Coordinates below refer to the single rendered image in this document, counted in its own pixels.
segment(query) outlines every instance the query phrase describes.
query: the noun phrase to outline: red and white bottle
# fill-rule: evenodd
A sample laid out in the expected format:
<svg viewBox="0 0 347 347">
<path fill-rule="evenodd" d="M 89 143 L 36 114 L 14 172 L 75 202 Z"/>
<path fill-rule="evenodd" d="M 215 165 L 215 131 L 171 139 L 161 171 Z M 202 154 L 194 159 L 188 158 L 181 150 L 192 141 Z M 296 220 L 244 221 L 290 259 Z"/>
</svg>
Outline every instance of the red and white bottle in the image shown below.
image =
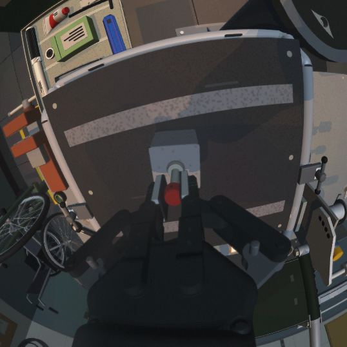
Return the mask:
<svg viewBox="0 0 347 347">
<path fill-rule="evenodd" d="M 43 33 L 45 36 L 55 28 L 61 21 L 63 21 L 69 14 L 70 9 L 68 7 L 60 8 L 49 17 L 43 19 Z"/>
</svg>

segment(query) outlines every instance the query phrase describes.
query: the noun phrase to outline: floor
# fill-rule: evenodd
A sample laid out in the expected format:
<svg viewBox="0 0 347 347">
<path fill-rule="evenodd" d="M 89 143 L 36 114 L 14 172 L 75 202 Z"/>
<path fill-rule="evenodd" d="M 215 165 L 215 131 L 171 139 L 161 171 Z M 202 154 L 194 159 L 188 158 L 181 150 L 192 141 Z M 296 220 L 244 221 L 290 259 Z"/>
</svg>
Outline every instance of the floor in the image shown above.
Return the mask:
<svg viewBox="0 0 347 347">
<path fill-rule="evenodd" d="M 203 0 L 194 1 L 194 3 L 200 4 L 200 7 L 197 6 L 196 9 L 197 17 L 200 18 L 200 25 L 207 24 L 203 19 L 206 14 L 201 10 L 202 5 L 204 5 L 205 2 L 206 1 Z M 135 3 L 135 1 L 131 2 L 124 0 L 124 10 L 130 8 L 129 6 L 131 3 Z M 239 6 L 242 6 L 242 1 L 238 1 L 238 3 Z M 127 21 L 131 20 L 132 12 L 129 13 L 130 15 L 127 17 Z M 139 18 L 144 20 L 143 18 L 145 18 L 145 13 L 145 9 L 141 10 Z M 219 23 L 221 20 L 216 18 L 213 22 Z M 142 37 L 139 35 L 138 31 L 134 35 L 136 35 L 134 41 L 137 40 L 136 42 L 138 42 L 138 45 L 142 44 L 141 41 L 143 42 L 148 40 L 146 35 Z M 32 89 L 32 84 L 25 63 L 20 34 L 0 33 L 0 48 L 1 120 L 9 111 L 21 104 L 23 99 L 33 96 L 34 91 Z M 346 131 L 343 128 L 344 124 L 339 123 L 339 120 L 342 119 L 341 114 L 344 112 L 344 103 L 341 102 L 341 100 L 344 100 L 344 92 L 346 90 L 341 93 L 334 92 L 334 90 L 341 91 L 341 88 L 346 88 L 346 85 L 343 85 L 343 83 L 347 83 L 346 75 L 347 64 L 337 63 L 328 63 L 327 73 L 325 74 L 320 72 L 314 74 L 315 119 L 311 163 L 320 161 L 322 155 L 326 155 L 329 158 L 326 171 L 328 178 L 322 185 L 322 196 L 325 196 L 324 199 L 326 199 L 328 204 L 334 202 L 337 196 L 336 189 L 343 190 L 347 185 L 347 176 L 336 174 L 330 169 L 330 167 L 332 167 L 330 165 L 333 165 L 334 168 L 342 170 L 343 163 L 347 160 L 347 153 L 341 151 L 341 148 L 344 148 L 343 139 Z M 10 119 L 6 118 L 1 122 L 1 127 L 9 121 Z M 21 139 L 19 133 L 8 139 L 3 136 L 3 133 L 0 134 L 0 137 L 1 136 L 2 138 L 0 138 L 0 140 L 3 141 L 1 150 L 3 150 L 5 141 L 9 148 Z M 41 181 L 37 171 L 31 167 L 26 157 L 24 158 L 23 156 L 17 159 L 14 159 L 13 157 L 6 158 L 8 164 L 10 164 L 11 160 L 13 161 L 13 165 L 10 166 L 10 168 L 13 170 L 14 175 L 16 176 L 16 181 L 21 188 L 28 186 L 34 181 Z M 0 177 L 0 180 L 2 180 L 0 182 L 5 181 L 3 177 Z M 11 191 L 8 190 L 8 192 L 6 192 L 5 200 L 1 200 L 3 196 L 4 194 L 1 194 L 0 203 L 4 207 L 10 206 L 12 203 L 11 201 L 14 199 L 13 194 L 11 195 Z M 58 211 L 59 207 L 52 202 L 50 214 Z M 35 274 L 33 270 L 23 267 L 23 257 L 24 255 L 18 252 L 16 256 L 13 256 L 7 262 L 8 269 L 5 270 L 0 268 L 1 282 L 4 283 L 4 280 L 7 279 L 7 284 L 12 286 L 11 290 L 8 290 L 8 287 L 5 288 L 7 289 L 6 293 L 4 286 L 1 286 L 3 289 L 0 287 L 0 297 L 2 298 L 0 300 L 0 312 L 18 323 L 18 333 L 16 333 L 11 347 L 17 347 L 22 340 L 30 337 L 42 339 L 50 347 L 70 347 L 76 329 L 80 325 L 86 323 L 84 314 L 87 311 L 87 292 L 70 276 L 65 276 L 64 273 L 61 273 L 57 277 L 52 277 L 48 282 L 48 286 L 46 287 L 42 298 L 43 302 L 46 303 L 44 311 L 37 309 L 34 305 L 31 305 L 25 299 L 25 295 L 23 295 L 23 288 L 29 287 Z M 16 278 L 11 276 L 11 274 L 14 273 L 15 277 L 20 279 L 20 281 L 16 282 Z M 55 311 L 58 311 L 58 313 L 49 310 L 49 307 L 52 307 Z M 321 323 L 322 347 L 330 345 L 324 325 L 346 312 L 347 309 L 340 313 L 335 312 L 333 317 Z M 280 340 L 281 337 L 276 334 L 276 336 L 278 335 L 278 339 L 270 343 L 266 342 L 266 339 L 264 338 L 257 339 L 257 345 L 267 347 L 308 347 L 310 345 L 309 334 L 306 328 L 293 331 L 292 334 L 292 336 L 283 337 L 282 340 Z"/>
</svg>

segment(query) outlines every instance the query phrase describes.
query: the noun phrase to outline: yellow knob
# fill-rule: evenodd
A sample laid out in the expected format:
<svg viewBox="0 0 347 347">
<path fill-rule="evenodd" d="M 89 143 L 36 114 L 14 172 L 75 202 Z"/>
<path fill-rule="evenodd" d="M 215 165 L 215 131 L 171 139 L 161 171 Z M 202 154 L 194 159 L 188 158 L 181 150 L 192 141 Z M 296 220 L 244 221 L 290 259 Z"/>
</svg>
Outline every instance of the yellow knob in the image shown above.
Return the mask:
<svg viewBox="0 0 347 347">
<path fill-rule="evenodd" d="M 337 259 L 340 259 L 343 255 L 343 251 L 340 246 L 335 247 L 333 250 L 333 261 L 336 261 Z"/>
</svg>

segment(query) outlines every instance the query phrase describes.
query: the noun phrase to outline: black handle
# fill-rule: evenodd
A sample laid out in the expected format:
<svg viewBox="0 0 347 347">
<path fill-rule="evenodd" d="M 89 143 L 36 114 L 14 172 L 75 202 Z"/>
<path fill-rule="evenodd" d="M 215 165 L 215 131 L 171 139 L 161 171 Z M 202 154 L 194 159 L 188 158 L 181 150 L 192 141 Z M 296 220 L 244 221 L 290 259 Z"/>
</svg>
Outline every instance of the black handle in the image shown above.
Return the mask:
<svg viewBox="0 0 347 347">
<path fill-rule="evenodd" d="M 326 163 L 328 162 L 328 158 L 327 157 L 322 157 L 321 160 L 322 160 L 322 168 L 320 170 L 317 170 L 316 173 L 315 173 L 315 177 L 318 180 L 318 185 L 317 185 L 317 187 L 315 189 L 315 193 L 317 195 L 319 195 L 321 193 L 322 182 L 324 182 L 325 179 L 326 179 L 326 174 L 324 173 L 324 171 L 325 171 Z"/>
</svg>

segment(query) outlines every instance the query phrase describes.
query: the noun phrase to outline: white speckled stripe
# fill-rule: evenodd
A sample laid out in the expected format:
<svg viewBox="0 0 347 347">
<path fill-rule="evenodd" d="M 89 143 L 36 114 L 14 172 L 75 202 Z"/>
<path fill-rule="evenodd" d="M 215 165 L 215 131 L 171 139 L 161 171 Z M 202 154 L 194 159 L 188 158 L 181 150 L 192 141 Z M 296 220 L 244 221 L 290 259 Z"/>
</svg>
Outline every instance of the white speckled stripe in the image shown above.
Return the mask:
<svg viewBox="0 0 347 347">
<path fill-rule="evenodd" d="M 236 108 L 293 103 L 293 85 L 215 90 L 176 97 L 107 115 L 65 131 L 70 147 L 163 121 Z"/>
<path fill-rule="evenodd" d="M 263 215 L 271 215 L 273 213 L 282 212 L 284 210 L 285 200 L 279 201 L 278 203 L 262 205 L 258 207 L 248 208 L 246 211 L 250 212 L 256 217 L 262 217 Z M 179 222 L 165 222 L 164 233 L 178 232 Z"/>
</svg>

